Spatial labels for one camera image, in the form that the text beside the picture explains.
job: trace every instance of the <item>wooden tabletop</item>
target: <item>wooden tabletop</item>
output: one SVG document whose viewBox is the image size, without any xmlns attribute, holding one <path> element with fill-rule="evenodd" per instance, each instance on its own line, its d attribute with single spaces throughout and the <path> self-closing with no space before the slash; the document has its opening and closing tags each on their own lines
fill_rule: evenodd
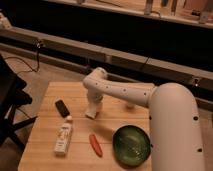
<svg viewBox="0 0 213 171">
<path fill-rule="evenodd" d="M 136 168 L 120 165 L 113 155 L 112 136 L 121 126 L 132 124 L 149 134 L 148 110 L 140 106 L 128 109 L 125 102 L 104 95 L 103 108 L 95 120 L 85 117 L 87 90 L 81 82 L 51 82 L 44 96 L 38 118 L 21 158 L 19 171 L 151 171 L 151 159 Z M 55 156 L 53 149 L 64 119 L 55 101 L 62 99 L 73 116 L 73 133 L 65 157 Z M 94 133 L 103 150 L 98 157 L 89 143 Z"/>
</svg>

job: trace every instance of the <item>floor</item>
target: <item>floor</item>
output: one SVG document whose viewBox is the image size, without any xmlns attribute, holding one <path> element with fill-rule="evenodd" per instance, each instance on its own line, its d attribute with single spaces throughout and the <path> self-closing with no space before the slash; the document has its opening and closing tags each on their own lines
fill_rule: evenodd
<svg viewBox="0 0 213 171">
<path fill-rule="evenodd" d="M 14 54 L 9 54 L 7 52 L 1 51 L 1 54 L 4 57 L 16 56 Z M 36 62 L 24 57 L 24 59 L 31 66 L 35 67 Z M 29 70 L 29 68 L 17 59 L 8 59 L 7 63 L 14 70 L 14 72 L 19 72 L 23 70 Z M 21 109 L 25 111 L 30 116 L 36 116 L 39 111 L 40 104 L 44 93 L 48 87 L 50 81 L 82 81 L 85 77 L 82 74 L 68 71 L 63 68 L 58 68 L 52 65 L 40 63 L 40 70 L 38 73 L 20 73 L 19 76 L 23 78 L 27 83 L 25 89 L 32 98 L 33 103 L 30 105 L 25 105 Z M 21 112 L 18 111 L 16 121 L 26 118 Z M 202 136 L 204 143 L 204 154 L 206 160 L 206 171 L 213 170 L 213 124 L 212 124 L 212 112 L 199 109 L 201 116 L 201 128 Z M 22 139 L 23 142 L 26 142 L 32 126 L 28 126 L 20 131 L 17 131 L 17 134 Z M 0 147 L 0 171 L 17 171 L 19 161 L 21 159 L 22 152 L 13 144 L 9 139 L 5 141 L 2 147 Z"/>
</svg>

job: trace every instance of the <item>green bowl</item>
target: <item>green bowl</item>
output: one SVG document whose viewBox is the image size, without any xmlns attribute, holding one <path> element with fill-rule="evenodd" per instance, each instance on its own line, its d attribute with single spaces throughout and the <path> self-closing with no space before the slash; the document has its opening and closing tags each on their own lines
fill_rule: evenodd
<svg viewBox="0 0 213 171">
<path fill-rule="evenodd" d="M 113 150 L 116 159 L 128 166 L 138 166 L 151 153 L 148 135 L 139 127 L 127 125 L 113 135 Z"/>
</svg>

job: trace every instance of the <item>electrical outlet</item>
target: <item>electrical outlet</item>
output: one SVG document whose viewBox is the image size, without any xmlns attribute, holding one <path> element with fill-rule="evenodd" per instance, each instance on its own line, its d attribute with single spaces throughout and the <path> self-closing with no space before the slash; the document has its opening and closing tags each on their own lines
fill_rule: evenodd
<svg viewBox="0 0 213 171">
<path fill-rule="evenodd" d="M 0 29 L 4 29 L 4 26 L 3 26 L 2 22 L 1 22 L 1 20 L 0 20 Z"/>
<path fill-rule="evenodd" d="M 201 77 L 198 76 L 192 76 L 192 78 L 189 80 L 189 84 L 193 85 L 195 87 L 199 86 L 199 82 L 201 81 Z"/>
<path fill-rule="evenodd" d="M 77 0 L 77 4 L 83 4 L 86 0 Z"/>
<path fill-rule="evenodd" d="M 112 55 L 105 54 L 105 62 L 108 64 L 112 63 Z"/>
<path fill-rule="evenodd" d="M 199 23 L 200 24 L 205 24 L 209 18 L 210 12 L 202 12 L 200 15 Z"/>
<path fill-rule="evenodd" d="M 0 21 L 1 21 L 1 23 L 4 26 L 5 29 L 11 29 L 12 28 L 9 20 L 6 17 L 1 18 Z"/>
</svg>

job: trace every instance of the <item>toy carrot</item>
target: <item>toy carrot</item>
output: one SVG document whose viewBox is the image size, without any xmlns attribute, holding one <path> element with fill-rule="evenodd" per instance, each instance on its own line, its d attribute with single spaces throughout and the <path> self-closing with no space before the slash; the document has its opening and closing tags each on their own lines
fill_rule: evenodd
<svg viewBox="0 0 213 171">
<path fill-rule="evenodd" d="M 96 153 L 99 157 L 102 157 L 102 156 L 103 156 L 103 152 L 102 152 L 102 149 L 101 149 L 100 144 L 98 143 L 98 141 L 97 141 L 97 139 L 96 139 L 95 134 L 90 134 L 90 135 L 89 135 L 89 141 L 90 141 L 90 144 L 91 144 L 93 150 L 95 151 L 95 153 Z"/>
</svg>

